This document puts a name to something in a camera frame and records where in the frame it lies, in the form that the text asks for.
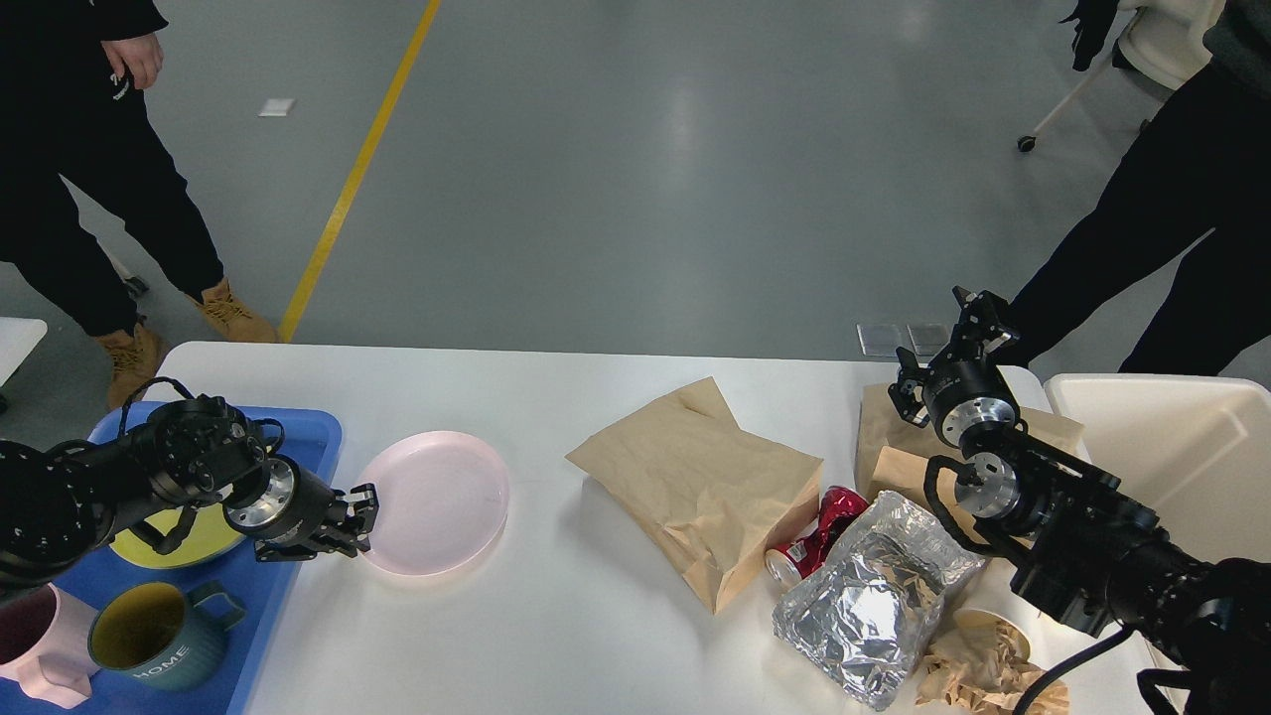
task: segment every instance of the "gray floor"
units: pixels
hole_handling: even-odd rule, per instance
[[[426,3],[161,3],[153,121],[239,292],[277,320]],[[1158,103],[1080,75],[1071,0],[444,3],[297,342],[860,359],[858,321],[949,321],[1010,296]],[[286,119],[257,118],[295,97]],[[212,337],[119,222],[83,221]],[[1173,264],[1035,366],[1112,372]],[[104,413],[108,362],[0,264],[0,314],[50,334],[0,437],[46,448]],[[1271,385],[1271,343],[1227,375]],[[250,371],[250,366],[226,370]]]

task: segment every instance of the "crushed soda can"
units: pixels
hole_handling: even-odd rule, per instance
[[[864,514],[869,503],[845,486],[831,486],[821,498],[820,516],[807,526],[792,544],[769,549],[764,555],[768,573],[782,591],[808,578],[825,564],[830,547],[839,540],[848,525]]]

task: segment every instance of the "human hand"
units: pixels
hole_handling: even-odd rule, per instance
[[[159,79],[163,69],[163,47],[155,33],[132,37],[130,39],[103,39],[102,50],[111,61],[114,76],[123,79],[132,72],[132,85],[137,89],[150,89]]]

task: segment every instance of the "tan boot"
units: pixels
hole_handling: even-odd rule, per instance
[[[164,354],[168,353],[163,338],[147,330],[141,323],[132,328],[132,334],[114,330],[93,339],[105,348],[111,354],[111,362],[114,363],[111,387],[105,391],[105,405],[111,410],[122,408],[130,395],[155,377]]]
[[[203,291],[203,301],[191,300],[203,314],[207,324],[233,342],[278,342],[278,331],[269,320],[252,311],[230,290],[230,282],[221,282]]]

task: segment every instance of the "foil package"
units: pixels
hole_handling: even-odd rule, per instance
[[[773,631],[850,696],[886,710],[923,657],[946,601],[982,565],[935,517],[883,491],[825,565],[777,605]]]

